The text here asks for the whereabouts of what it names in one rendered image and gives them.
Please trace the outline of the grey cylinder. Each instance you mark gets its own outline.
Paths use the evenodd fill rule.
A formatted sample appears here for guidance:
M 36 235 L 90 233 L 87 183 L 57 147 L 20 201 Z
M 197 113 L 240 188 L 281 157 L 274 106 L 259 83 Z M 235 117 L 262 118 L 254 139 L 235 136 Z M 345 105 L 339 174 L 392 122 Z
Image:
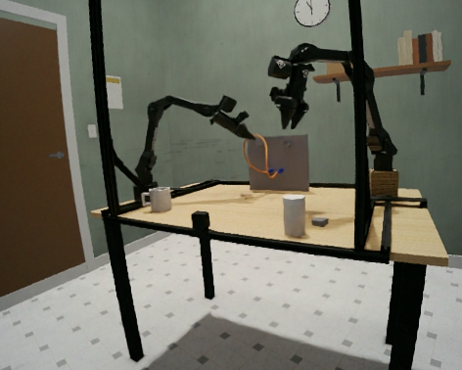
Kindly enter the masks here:
M 283 196 L 284 234 L 297 237 L 305 234 L 305 196 Z

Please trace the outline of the grey cup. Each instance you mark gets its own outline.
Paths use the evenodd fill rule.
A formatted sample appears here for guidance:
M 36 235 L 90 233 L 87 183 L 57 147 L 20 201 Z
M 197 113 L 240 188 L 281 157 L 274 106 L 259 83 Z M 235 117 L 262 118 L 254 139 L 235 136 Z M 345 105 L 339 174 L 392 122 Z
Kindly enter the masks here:
M 158 192 L 151 192 L 150 190 Z M 159 187 L 150 190 L 150 193 L 141 193 L 143 207 L 151 206 L 153 212 L 164 212 L 171 210 L 171 198 L 169 187 Z M 144 196 L 150 196 L 151 202 L 145 203 Z

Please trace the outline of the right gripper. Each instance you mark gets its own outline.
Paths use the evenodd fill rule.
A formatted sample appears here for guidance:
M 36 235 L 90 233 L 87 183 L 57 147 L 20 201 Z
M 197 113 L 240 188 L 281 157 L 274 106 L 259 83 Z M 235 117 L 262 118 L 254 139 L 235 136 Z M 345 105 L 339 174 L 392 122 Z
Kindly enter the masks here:
M 304 112 L 304 107 L 305 107 L 305 110 L 308 111 L 309 104 L 307 104 L 303 99 L 304 91 L 307 90 L 305 86 L 306 86 L 305 83 L 289 81 L 289 84 L 287 84 L 287 87 L 289 87 L 288 97 L 292 97 L 292 98 L 278 96 L 275 99 L 275 104 L 281 105 L 280 107 L 279 106 L 276 106 L 276 107 L 281 108 L 278 110 L 281 113 L 282 129 L 287 128 L 291 119 L 292 119 L 291 129 L 295 129 L 296 126 L 299 124 L 300 120 L 307 113 L 307 112 Z M 295 98 L 296 100 L 293 100 L 293 98 Z M 284 110 L 284 109 L 288 109 L 288 110 Z

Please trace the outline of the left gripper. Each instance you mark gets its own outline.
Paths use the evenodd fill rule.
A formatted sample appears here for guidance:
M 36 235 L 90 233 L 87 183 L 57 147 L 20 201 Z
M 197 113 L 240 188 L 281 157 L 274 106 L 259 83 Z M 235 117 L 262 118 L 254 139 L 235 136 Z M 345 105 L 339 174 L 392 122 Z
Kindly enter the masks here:
M 237 127 L 239 125 L 239 127 Z M 237 123 L 233 117 L 228 117 L 227 120 L 225 121 L 223 127 L 225 129 L 231 131 L 234 133 L 236 136 L 240 138 L 246 138 L 246 139 L 251 139 L 255 140 L 256 138 L 248 131 L 247 126 L 244 123 Z M 237 128 L 237 131 L 235 129 Z M 234 132 L 235 131 L 235 132 Z

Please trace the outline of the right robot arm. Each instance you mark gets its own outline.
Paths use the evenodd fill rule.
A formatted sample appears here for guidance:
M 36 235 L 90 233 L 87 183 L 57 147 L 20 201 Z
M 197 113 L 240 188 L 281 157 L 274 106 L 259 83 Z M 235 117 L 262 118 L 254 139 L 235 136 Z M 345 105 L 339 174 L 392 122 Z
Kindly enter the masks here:
M 309 64 L 313 62 L 342 64 L 345 70 L 345 74 L 349 78 L 353 87 L 353 73 L 352 67 L 350 65 L 350 63 L 352 63 L 351 51 L 321 49 L 313 44 L 306 42 L 303 42 L 294 48 L 291 51 L 290 58 L 288 59 L 274 55 L 271 58 L 271 62 L 267 69 L 267 74 L 268 76 L 285 80 L 289 77 L 289 81 L 296 81 L 306 84 L 308 72 L 315 71 L 315 68 L 312 66 L 312 64 Z M 376 156 L 374 159 L 375 171 L 393 171 L 393 156 L 396 155 L 397 148 L 393 144 L 389 133 L 383 127 L 381 122 L 379 110 L 373 92 L 375 83 L 374 72 L 365 61 L 364 64 L 366 117 L 369 127 L 367 146 L 369 147 L 371 154 Z M 278 87 L 272 87 L 269 94 L 269 96 L 271 96 L 272 102 L 275 102 L 275 99 L 278 96 L 288 97 L 288 90 L 289 87 L 287 87 L 287 85 L 285 89 L 280 90 Z

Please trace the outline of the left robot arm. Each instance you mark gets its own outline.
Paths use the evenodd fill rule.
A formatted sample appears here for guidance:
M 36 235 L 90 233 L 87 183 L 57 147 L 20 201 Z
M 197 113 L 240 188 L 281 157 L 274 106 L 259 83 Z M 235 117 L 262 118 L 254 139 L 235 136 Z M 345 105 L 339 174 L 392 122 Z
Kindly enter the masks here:
M 154 183 L 153 174 L 151 172 L 153 169 L 153 166 L 155 165 L 155 163 L 157 163 L 157 156 L 154 156 L 155 154 L 154 149 L 155 149 L 158 125 L 159 125 L 159 121 L 162 118 L 163 111 L 165 111 L 172 105 L 172 104 L 170 105 L 167 103 L 173 103 L 176 106 L 195 111 L 196 113 L 202 116 L 212 117 L 212 119 L 209 120 L 210 125 L 217 123 L 223 127 L 225 121 L 229 117 L 226 113 L 231 113 L 233 111 L 234 107 L 237 104 L 237 101 L 235 101 L 232 98 L 229 98 L 226 95 L 223 95 L 219 103 L 219 106 L 218 105 L 211 106 L 209 104 L 194 103 L 194 102 L 190 102 L 184 99 L 174 97 L 172 95 L 167 95 L 166 97 L 159 99 L 156 102 L 150 103 L 148 105 L 149 124 L 148 124 L 148 130 L 147 130 L 147 136 L 146 136 L 146 142 L 145 142 L 145 149 L 140 157 L 139 164 L 135 168 L 135 172 L 137 173 L 138 178 L 145 185 L 151 185 L 152 181 Z M 221 112 L 221 110 L 223 110 L 225 113 Z M 217 115 L 215 113 L 217 113 Z M 149 169 L 149 170 L 146 170 L 146 169 Z

